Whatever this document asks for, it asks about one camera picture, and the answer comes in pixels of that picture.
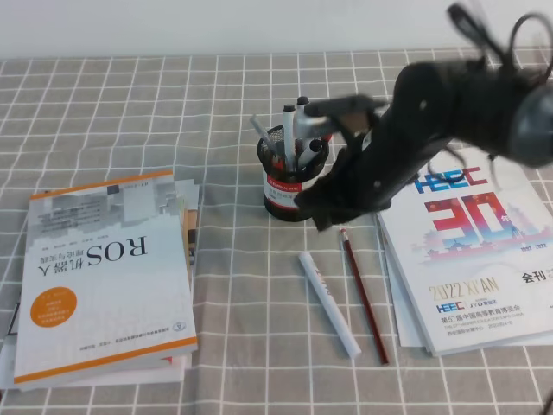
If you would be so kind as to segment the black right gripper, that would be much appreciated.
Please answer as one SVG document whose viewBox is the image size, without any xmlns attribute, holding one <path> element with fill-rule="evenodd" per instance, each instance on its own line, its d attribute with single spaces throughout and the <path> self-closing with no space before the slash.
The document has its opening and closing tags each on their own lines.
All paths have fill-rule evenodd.
<svg viewBox="0 0 553 415">
<path fill-rule="evenodd" d="M 309 118 L 369 118 L 385 103 L 366 95 L 316 101 L 304 107 Z M 394 102 L 372 128 L 371 142 L 350 156 L 338 172 L 328 173 L 300 192 L 294 203 L 319 231 L 366 213 L 388 209 L 398 192 L 431 158 L 423 116 L 414 105 Z"/>
</svg>

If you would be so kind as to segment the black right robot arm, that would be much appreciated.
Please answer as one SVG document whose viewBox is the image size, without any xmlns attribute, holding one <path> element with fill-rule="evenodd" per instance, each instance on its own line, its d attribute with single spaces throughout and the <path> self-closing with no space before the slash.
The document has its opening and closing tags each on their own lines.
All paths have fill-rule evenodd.
<svg viewBox="0 0 553 415">
<path fill-rule="evenodd" d="M 346 140 L 331 170 L 295 198 L 319 230 L 387 209 L 453 139 L 533 169 L 552 162 L 552 85 L 536 70 L 417 62 L 398 75 L 384 114 L 378 106 L 358 94 L 305 107 Z"/>
</svg>

